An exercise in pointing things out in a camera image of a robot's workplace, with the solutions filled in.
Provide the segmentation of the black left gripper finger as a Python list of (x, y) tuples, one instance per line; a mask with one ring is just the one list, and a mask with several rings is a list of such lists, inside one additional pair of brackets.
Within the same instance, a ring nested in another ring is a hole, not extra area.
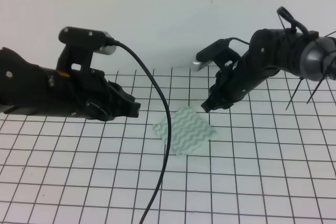
[(107, 114), (113, 118), (125, 116), (137, 118), (141, 105), (137, 102), (114, 101), (107, 108)]
[(123, 88), (122, 88), (119, 84), (117, 84), (117, 83), (115, 83), (115, 82), (111, 82), (111, 81), (108, 81), (108, 84), (109, 84), (110, 86), (112, 86), (115, 90), (117, 90), (117, 92), (118, 92), (120, 95), (122, 95), (124, 98), (126, 98), (126, 99), (128, 99), (128, 100), (130, 100), (130, 101), (132, 101), (132, 102), (135, 101), (135, 97), (133, 97), (132, 95), (126, 93), (126, 92), (123, 90)]

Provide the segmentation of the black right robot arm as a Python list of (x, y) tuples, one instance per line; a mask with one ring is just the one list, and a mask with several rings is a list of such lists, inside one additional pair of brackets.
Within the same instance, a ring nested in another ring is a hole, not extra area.
[(197, 61), (219, 67), (202, 104), (205, 112), (230, 108), (279, 71), (311, 81), (335, 79), (333, 37), (321, 37), (316, 31), (304, 35), (290, 29), (261, 29), (242, 56), (229, 47), (231, 40), (219, 39), (196, 55)]

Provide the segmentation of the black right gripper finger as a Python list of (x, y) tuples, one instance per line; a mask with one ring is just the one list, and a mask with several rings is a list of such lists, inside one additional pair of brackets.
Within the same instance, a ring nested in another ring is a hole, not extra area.
[(210, 94), (201, 104), (201, 107), (205, 112), (221, 109), (223, 107), (223, 98), (218, 94)]

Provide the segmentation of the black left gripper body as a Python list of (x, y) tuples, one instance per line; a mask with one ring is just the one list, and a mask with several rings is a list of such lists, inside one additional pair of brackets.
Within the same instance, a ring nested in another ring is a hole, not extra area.
[(56, 70), (49, 75), (49, 115), (111, 121), (108, 106), (114, 101), (129, 101), (108, 84), (104, 72)]

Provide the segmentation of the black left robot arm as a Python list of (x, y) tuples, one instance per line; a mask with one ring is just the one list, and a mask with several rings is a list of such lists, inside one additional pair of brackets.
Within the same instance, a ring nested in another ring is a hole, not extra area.
[(93, 51), (66, 46), (56, 69), (40, 67), (1, 49), (1, 112), (111, 121), (137, 118), (140, 104), (120, 85), (90, 67)]

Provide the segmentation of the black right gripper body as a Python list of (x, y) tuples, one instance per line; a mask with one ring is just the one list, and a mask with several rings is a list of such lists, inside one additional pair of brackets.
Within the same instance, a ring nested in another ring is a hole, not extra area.
[(251, 90), (252, 84), (247, 63), (237, 61), (236, 67), (223, 71), (212, 91), (211, 110), (228, 109), (242, 100)]

